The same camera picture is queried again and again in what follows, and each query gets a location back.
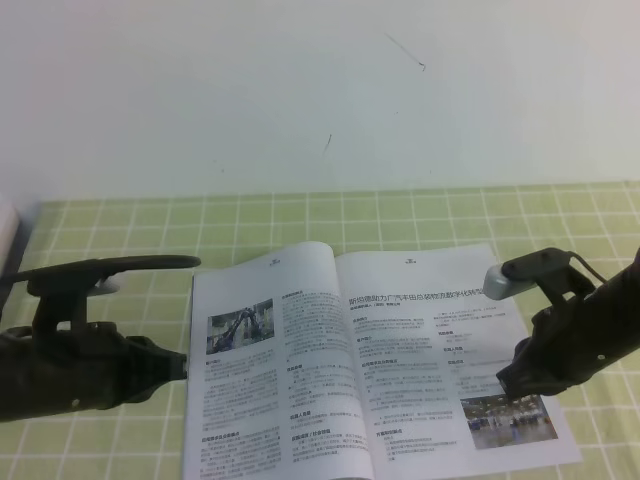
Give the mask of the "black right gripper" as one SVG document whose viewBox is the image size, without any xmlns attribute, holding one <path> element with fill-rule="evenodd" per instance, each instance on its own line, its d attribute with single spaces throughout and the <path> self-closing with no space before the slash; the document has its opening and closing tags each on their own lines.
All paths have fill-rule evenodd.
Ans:
<svg viewBox="0 0 640 480">
<path fill-rule="evenodd" d="M 639 259 L 584 298 L 569 292 L 550 302 L 532 324 L 496 373 L 511 400 L 557 395 L 639 349 Z"/>
</svg>

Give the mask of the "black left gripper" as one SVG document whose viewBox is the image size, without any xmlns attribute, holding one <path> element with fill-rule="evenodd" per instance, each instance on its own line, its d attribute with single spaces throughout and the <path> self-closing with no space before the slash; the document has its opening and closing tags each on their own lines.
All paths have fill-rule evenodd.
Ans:
<svg viewBox="0 0 640 480">
<path fill-rule="evenodd" d="M 186 354 L 143 336 L 59 331 L 38 346 L 30 327 L 15 327 L 1 334 L 1 421 L 111 409 L 187 376 Z"/>
</svg>

